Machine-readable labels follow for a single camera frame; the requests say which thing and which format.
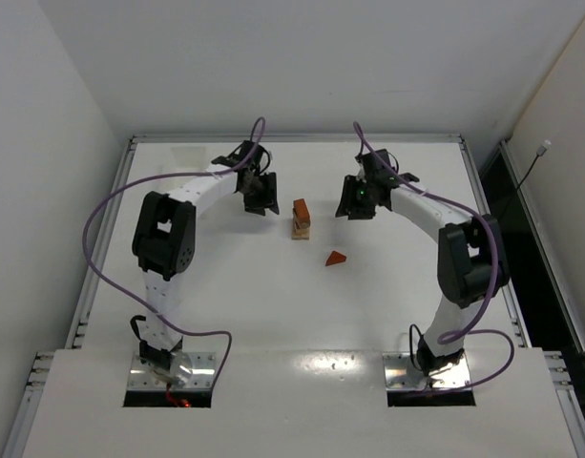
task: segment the metal mounting plate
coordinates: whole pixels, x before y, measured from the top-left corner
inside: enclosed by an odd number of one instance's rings
[[[186,385],[175,385],[172,392],[175,393],[199,393],[210,391],[216,372],[216,353],[197,352],[187,353],[192,362],[192,375]],[[142,364],[139,354],[133,355],[127,391],[164,391],[167,384],[147,364]]]
[[[408,352],[384,353],[387,392],[415,392],[425,389],[441,390],[459,388],[470,384],[470,371],[466,355],[458,364],[449,364],[427,377],[411,364]],[[457,392],[471,392],[471,388],[457,389]]]

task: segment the orange triangular block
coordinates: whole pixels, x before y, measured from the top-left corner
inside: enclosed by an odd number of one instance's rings
[[[346,255],[342,255],[338,251],[333,251],[332,253],[330,253],[330,256],[326,260],[326,267],[332,264],[340,264],[341,262],[345,262],[346,259],[347,259]]]

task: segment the white tabletop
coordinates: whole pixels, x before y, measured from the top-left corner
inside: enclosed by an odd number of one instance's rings
[[[477,406],[387,408],[380,353],[407,349],[411,323],[429,326],[441,295],[436,245],[384,209],[370,221],[334,218],[344,176],[357,172],[356,142],[264,145],[281,214],[244,214],[237,195],[218,202],[198,221],[186,273],[178,324],[234,337],[212,408],[121,407],[136,349],[129,319],[142,310],[100,284],[83,348],[55,357],[25,456],[574,456],[539,350],[518,350],[506,375],[475,389]],[[203,168],[235,146],[139,144],[129,180]],[[431,192],[475,207],[459,144],[374,146]],[[122,200],[104,272],[138,294],[131,240],[139,206],[151,189],[181,182],[147,184]],[[311,212],[309,241],[290,239],[295,198]],[[326,268],[332,250],[347,261]],[[501,295],[479,327],[512,333]],[[194,341],[220,355],[224,347],[223,338]],[[507,348],[495,337],[467,338],[471,377],[493,372]],[[295,364],[316,350],[354,350],[362,363],[336,379]]]

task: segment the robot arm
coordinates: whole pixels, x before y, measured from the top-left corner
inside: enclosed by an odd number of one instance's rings
[[[221,198],[236,192],[243,194],[248,213],[264,216],[267,209],[279,213],[276,174],[267,174],[268,166],[261,167],[265,155],[270,163],[270,154],[262,146],[257,145],[256,153],[244,167],[227,173],[240,164],[253,147],[254,143],[246,140],[229,156],[214,159],[199,177],[166,194],[151,192],[143,200],[133,238],[133,253],[143,271],[147,301],[158,315],[170,322],[177,317],[182,274],[195,255],[198,217]],[[148,312],[145,326],[135,329],[142,342],[140,354],[154,355],[157,364],[160,364],[157,360],[177,348],[181,340],[176,331],[152,312]]]
[[[389,163],[389,153],[378,151]],[[463,329],[476,315],[487,292],[491,271],[491,253],[482,226],[475,219],[444,203],[411,191],[392,177],[371,154],[358,155],[361,165],[357,176],[345,177],[337,217],[372,219],[377,205],[402,215],[438,243],[438,282],[443,292],[434,320],[419,342],[417,362],[425,375],[448,363],[457,363],[464,352],[464,338],[452,343],[439,343],[449,331]],[[419,178],[402,174],[414,186],[425,189]],[[498,247],[499,271],[497,288],[509,281],[509,270],[497,221],[484,218],[490,225]],[[472,255],[470,248],[478,249]]]

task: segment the orange block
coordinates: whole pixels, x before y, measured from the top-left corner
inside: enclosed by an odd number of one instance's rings
[[[328,265],[340,264],[341,262],[345,262],[346,259],[347,259],[346,255],[342,255],[338,251],[333,251],[332,253],[330,253],[330,256],[326,260],[326,267]]]
[[[309,227],[311,224],[309,209],[307,208],[304,198],[294,200],[294,216],[302,229]]]

